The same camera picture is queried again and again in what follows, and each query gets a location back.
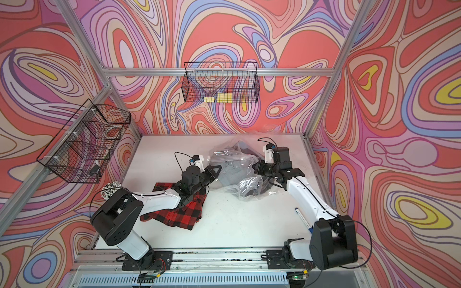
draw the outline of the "plastic bag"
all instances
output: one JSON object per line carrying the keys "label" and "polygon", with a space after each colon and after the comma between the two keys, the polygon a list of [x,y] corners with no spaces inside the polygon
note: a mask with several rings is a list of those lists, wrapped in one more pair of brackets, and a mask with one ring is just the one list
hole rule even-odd
{"label": "plastic bag", "polygon": [[210,165],[221,165],[222,170],[218,183],[210,184],[210,189],[232,193],[242,201],[274,194],[274,191],[269,191],[269,178],[254,173],[252,166],[260,159],[263,159],[262,154],[238,138],[215,147],[210,151],[208,162]]}

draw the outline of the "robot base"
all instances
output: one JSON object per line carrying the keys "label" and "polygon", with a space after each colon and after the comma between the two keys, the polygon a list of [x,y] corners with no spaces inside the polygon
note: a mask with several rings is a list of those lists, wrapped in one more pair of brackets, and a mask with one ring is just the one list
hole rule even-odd
{"label": "robot base", "polygon": [[134,260],[130,255],[126,255],[123,260],[122,270],[138,271],[141,269],[157,272],[167,271],[170,269],[172,256],[173,251],[154,251],[153,249],[150,249],[138,261]]}
{"label": "robot base", "polygon": [[310,271],[315,268],[314,262],[291,258],[287,246],[283,247],[282,250],[266,250],[266,254],[262,255],[261,258],[267,260],[267,267],[270,270],[303,268]]}

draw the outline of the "black cable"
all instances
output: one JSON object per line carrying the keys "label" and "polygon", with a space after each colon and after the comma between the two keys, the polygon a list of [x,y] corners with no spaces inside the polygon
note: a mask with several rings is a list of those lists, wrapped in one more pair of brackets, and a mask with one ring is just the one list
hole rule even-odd
{"label": "black cable", "polygon": [[272,255],[272,256],[267,256],[265,254],[261,255],[261,259],[263,260],[274,260],[275,259],[281,259],[283,257],[283,255],[280,255],[280,256],[275,256],[275,255]]}
{"label": "black cable", "polygon": [[205,186],[205,196],[202,196],[202,197],[198,198],[197,194],[195,194],[194,195],[194,200],[201,200],[201,199],[207,197],[208,193],[210,193],[210,186],[207,185],[207,186]]}
{"label": "black cable", "polygon": [[[129,192],[130,192],[131,194],[133,194],[133,195],[136,195],[136,196],[141,196],[141,197],[144,196],[144,195],[142,195],[142,194],[136,194],[136,193],[133,193],[133,192],[131,192],[131,191],[129,191]],[[163,195],[163,194],[165,194],[165,192],[160,193],[160,194],[155,194],[155,195],[148,195],[148,196],[159,196],[159,195]]]}
{"label": "black cable", "polygon": [[[269,141],[264,141],[264,140],[261,140],[261,139],[270,139],[272,140],[273,143],[269,142]],[[269,137],[262,137],[262,138],[259,138],[258,141],[260,142],[266,142],[266,143],[269,143],[269,144],[274,144],[275,147],[278,147],[277,143],[275,143],[275,141],[272,139],[272,138],[269,138]]]}
{"label": "black cable", "polygon": [[373,252],[373,242],[372,242],[372,235],[370,233],[370,231],[368,231],[368,228],[360,221],[357,221],[357,220],[346,220],[346,219],[341,219],[342,221],[350,221],[350,222],[356,222],[360,225],[363,226],[363,228],[365,228],[365,231],[368,233],[368,236],[370,237],[370,254],[368,255],[368,258],[365,260],[365,262],[363,262],[362,264],[360,264],[359,266],[357,267],[344,267],[344,266],[340,266],[341,268],[345,268],[345,269],[356,269],[356,268],[360,268],[362,266],[364,266],[365,264],[368,263],[368,261],[370,260],[370,258],[372,257],[372,252]]}
{"label": "black cable", "polygon": [[328,212],[328,210],[325,209],[325,207],[323,207],[322,203],[320,203],[320,201],[317,199],[317,197],[314,196],[314,194],[312,193],[311,189],[309,189],[309,187],[307,187],[306,185],[304,185],[304,183],[301,182],[301,180],[299,180],[299,179],[297,178],[297,176],[294,176],[293,178],[296,178],[296,180],[298,180],[299,183],[301,183],[301,184],[312,194],[312,197],[314,197],[314,198],[317,200],[317,202],[320,204],[320,206],[322,206],[322,208],[325,210],[325,212],[327,212],[330,216],[332,216],[332,217],[334,217],[335,219],[340,220],[340,221],[356,222],[356,223],[362,225],[363,228],[365,228],[366,232],[368,233],[368,236],[370,236],[370,255],[368,256],[368,258],[366,259],[366,261],[365,261],[364,263],[360,264],[360,265],[357,266],[357,267],[350,267],[350,268],[349,268],[349,267],[344,267],[344,266],[340,266],[340,267],[341,267],[341,268],[345,268],[345,269],[356,269],[356,268],[360,268],[360,267],[364,266],[366,263],[368,263],[368,261],[369,261],[370,258],[372,257],[372,252],[373,252],[372,235],[371,235],[370,231],[368,231],[368,228],[365,227],[365,225],[364,225],[362,222],[360,222],[360,221],[339,219],[338,217],[332,215],[331,213]]}
{"label": "black cable", "polygon": [[184,153],[181,153],[181,152],[175,152],[175,153],[174,153],[174,158],[176,158],[176,162],[177,162],[177,164],[179,165],[179,169],[181,169],[181,172],[184,172],[184,170],[183,170],[182,167],[181,167],[181,164],[180,164],[179,161],[177,160],[176,153],[182,154],[182,155],[186,155],[186,156],[189,157],[191,160],[193,160],[193,159],[192,159],[192,157],[190,157],[189,155],[184,154]]}
{"label": "black cable", "polygon": [[318,275],[317,278],[314,280],[314,282],[312,282],[312,283],[310,283],[309,285],[304,286],[304,287],[309,287],[309,286],[311,286],[312,284],[314,284],[314,283],[320,278],[320,275],[322,275],[322,272],[323,272],[323,270],[320,271],[319,275]]}
{"label": "black cable", "polygon": [[293,176],[293,178],[296,178],[296,180],[299,181],[299,183],[301,183],[312,195],[312,197],[314,197],[315,200],[317,200],[317,202],[320,204],[320,206],[323,208],[323,210],[326,210],[325,207],[323,207],[322,203],[317,199],[317,197],[315,197],[314,193],[311,191],[311,189],[309,189],[309,187],[307,187],[306,185],[304,185],[304,183],[298,179],[298,176]]}
{"label": "black cable", "polygon": [[141,273],[141,268],[139,268],[139,264],[138,264],[138,261],[136,261],[136,265],[138,266],[138,269],[139,269],[139,288],[141,288],[141,279],[142,279],[142,273]]}
{"label": "black cable", "polygon": [[122,257],[125,257],[126,255],[127,255],[127,253],[123,253],[122,256],[118,256],[117,258],[115,258],[115,262],[122,262],[122,263],[123,263],[124,261],[123,261],[123,260],[119,260],[119,259],[122,258]]}
{"label": "black cable", "polygon": [[[304,270],[307,270],[306,268],[306,263],[304,263],[304,260],[302,260],[302,265],[304,266]],[[311,270],[315,268],[315,265],[313,265],[313,262],[307,260],[307,262],[309,262],[309,265],[311,265]],[[301,272],[301,273],[298,273],[298,274],[293,274],[293,275],[290,275],[290,277],[293,277],[293,276],[300,276],[300,275],[304,275],[305,273],[304,272]]]}
{"label": "black cable", "polygon": [[272,183],[272,182],[270,182],[270,181],[269,181],[269,184],[271,184],[271,185],[274,185],[274,186],[277,186],[277,187],[280,187],[280,188],[283,188],[281,185],[278,185],[278,184]]}
{"label": "black cable", "polygon": [[91,205],[93,204],[93,200],[95,199],[96,195],[102,191],[106,191],[106,190],[110,190],[110,189],[114,189],[114,188],[107,188],[107,189],[102,189],[102,190],[99,190],[97,191],[94,195],[93,195],[93,198],[91,198],[91,201],[89,203],[89,209],[88,209],[88,217],[91,219]]}

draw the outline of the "black mounting plate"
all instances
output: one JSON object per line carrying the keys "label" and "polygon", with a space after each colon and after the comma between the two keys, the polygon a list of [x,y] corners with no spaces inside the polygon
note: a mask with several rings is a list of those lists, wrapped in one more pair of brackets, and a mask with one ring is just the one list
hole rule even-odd
{"label": "black mounting plate", "polygon": [[313,263],[307,260],[294,260],[289,262],[289,265],[285,262],[283,256],[283,250],[267,250],[266,256],[263,259],[267,259],[268,269],[312,269]]}
{"label": "black mounting plate", "polygon": [[173,257],[173,251],[149,251],[146,256],[134,260],[130,255],[125,256],[123,260],[122,270],[123,271],[167,271],[171,266],[171,258]]}

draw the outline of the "white table surface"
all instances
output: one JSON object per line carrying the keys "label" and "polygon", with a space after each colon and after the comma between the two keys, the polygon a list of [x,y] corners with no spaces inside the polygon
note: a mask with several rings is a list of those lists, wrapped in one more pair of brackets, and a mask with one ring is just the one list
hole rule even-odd
{"label": "white table surface", "polygon": [[[266,135],[238,136],[255,151],[262,153],[265,143],[257,139]],[[318,192],[319,186],[309,163],[300,135],[267,135],[279,146],[290,149],[294,168],[300,168],[311,186]],[[232,140],[234,135],[194,136],[144,136],[133,156],[122,185],[135,193],[152,191],[156,182],[177,182],[181,171],[174,158],[174,152],[189,155],[202,154],[207,166],[209,151],[216,145]],[[178,155],[179,163],[187,167],[187,156]],[[295,208],[297,202],[281,188],[260,200],[240,201],[228,193],[208,194],[202,210],[202,218],[192,231],[169,227],[156,220],[141,222],[134,230],[153,248],[215,248],[215,247],[271,247],[282,246],[287,239],[310,239],[310,232],[301,221]],[[114,248],[101,237],[96,249]]]}

